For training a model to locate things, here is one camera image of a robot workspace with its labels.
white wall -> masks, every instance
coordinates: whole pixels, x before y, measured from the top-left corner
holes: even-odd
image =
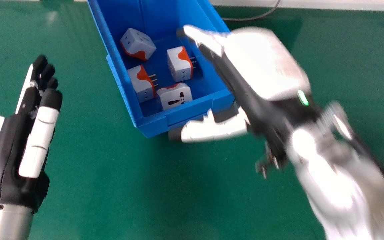
[[[275,5],[276,0],[210,0],[218,6],[263,6]],[[281,0],[281,8],[348,9],[384,11],[384,0]]]

green table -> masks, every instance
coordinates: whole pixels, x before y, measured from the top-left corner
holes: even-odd
[[[218,10],[245,16],[265,9]],[[316,101],[340,101],[384,161],[384,12],[278,9],[248,24],[279,36],[308,73]],[[324,238],[291,165],[267,181],[255,173],[262,141],[145,139],[86,3],[0,2],[1,115],[13,113],[39,53],[56,67],[64,104],[46,167],[50,189],[30,239]]]

robotic hand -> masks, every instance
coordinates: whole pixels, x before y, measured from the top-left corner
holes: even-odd
[[[16,111],[0,116],[0,240],[26,240],[47,195],[44,172],[62,104],[54,67],[41,55],[30,65]]]
[[[265,137],[267,163],[256,170],[266,178],[269,166],[282,168],[289,159],[328,240],[384,240],[384,177],[375,158],[338,103],[324,111],[315,104],[306,73],[272,31],[219,33],[185,25],[177,34],[212,62],[236,101],[170,131],[172,140]]]

blue box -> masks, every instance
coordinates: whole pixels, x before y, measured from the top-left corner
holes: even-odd
[[[108,56],[108,64],[135,127],[150,138],[179,127],[190,119],[228,108],[233,102],[222,80],[201,52],[186,39],[178,39],[176,30],[192,24],[202,29],[228,32],[218,13],[208,0],[88,0]],[[146,61],[127,56],[119,40],[129,28],[146,33],[157,50]],[[142,64],[148,74],[156,74],[158,85],[175,84],[167,64],[166,50],[185,46],[198,63],[194,77],[184,81],[192,91],[192,102],[162,111],[157,99],[139,103],[127,74],[127,69]]]

gray cable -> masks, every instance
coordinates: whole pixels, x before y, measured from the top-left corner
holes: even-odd
[[[264,18],[264,17],[268,16],[269,14],[271,14],[273,11],[275,11],[275,9],[278,7],[280,2],[281,2],[281,0],[278,0],[276,2],[275,6],[273,6],[273,8],[271,10],[269,10],[269,11],[267,11],[261,15],[257,15],[257,16],[250,17],[250,18],[222,18],[222,19],[223,19],[223,21],[242,22],[242,21],[252,21],[252,20]]]

